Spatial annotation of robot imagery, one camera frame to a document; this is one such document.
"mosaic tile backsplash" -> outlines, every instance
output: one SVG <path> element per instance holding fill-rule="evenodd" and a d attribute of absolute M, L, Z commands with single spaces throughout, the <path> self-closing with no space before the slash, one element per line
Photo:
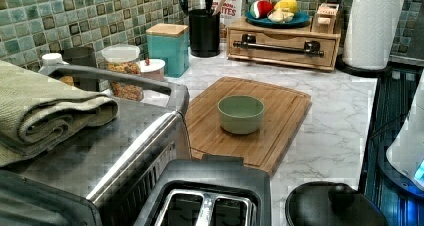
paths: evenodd
<path fill-rule="evenodd" d="M 254 1 L 246 0 L 246 8 Z M 313 15 L 326 0 L 298 1 L 300 10 Z M 407 52 L 422 1 L 405 0 L 392 54 Z M 343 2 L 348 19 L 352 0 Z M 188 0 L 189 8 L 199 3 Z M 147 54 L 145 31 L 160 22 L 188 24 L 188 17 L 178 0 L 0 0 L 0 59 L 36 71 L 42 54 L 72 47 L 92 47 L 99 54 L 109 45 L 129 43 Z"/>

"black pot lid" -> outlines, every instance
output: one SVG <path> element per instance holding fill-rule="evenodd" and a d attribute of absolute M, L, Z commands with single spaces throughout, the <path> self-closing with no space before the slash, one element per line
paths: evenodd
<path fill-rule="evenodd" d="M 347 184 L 312 182 L 294 189 L 286 201 L 291 226 L 388 225 L 381 211 Z"/>

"teal canister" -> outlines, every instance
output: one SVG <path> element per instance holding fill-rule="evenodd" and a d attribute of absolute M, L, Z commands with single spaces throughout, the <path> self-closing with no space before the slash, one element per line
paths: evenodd
<path fill-rule="evenodd" d="M 149 57 L 165 61 L 165 76 L 181 77 L 189 67 L 188 26 L 160 23 L 146 35 Z"/>

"toaster oven handle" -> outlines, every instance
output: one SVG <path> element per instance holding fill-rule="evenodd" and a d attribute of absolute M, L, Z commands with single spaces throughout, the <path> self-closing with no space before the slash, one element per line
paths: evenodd
<path fill-rule="evenodd" d="M 59 79 L 63 76 L 74 76 L 88 79 L 104 79 L 108 81 L 131 84 L 146 90 L 153 90 L 169 95 L 167 108 L 185 115 L 188 109 L 189 93 L 185 85 L 162 82 L 137 75 L 113 72 L 105 69 L 92 68 L 78 65 L 55 65 L 42 67 L 39 73 Z"/>

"wooden drawer organizer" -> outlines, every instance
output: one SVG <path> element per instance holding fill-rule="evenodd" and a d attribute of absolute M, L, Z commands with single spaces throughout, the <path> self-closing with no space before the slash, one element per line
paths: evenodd
<path fill-rule="evenodd" d="M 334 34 L 313 33 L 311 24 L 296 29 L 271 29 L 249 24 L 242 17 L 227 30 L 228 58 L 334 70 L 341 37 L 340 26 L 335 28 Z M 315 53 L 308 53 L 311 50 L 305 50 L 307 42 L 318 42 L 319 49 L 312 50 Z"/>

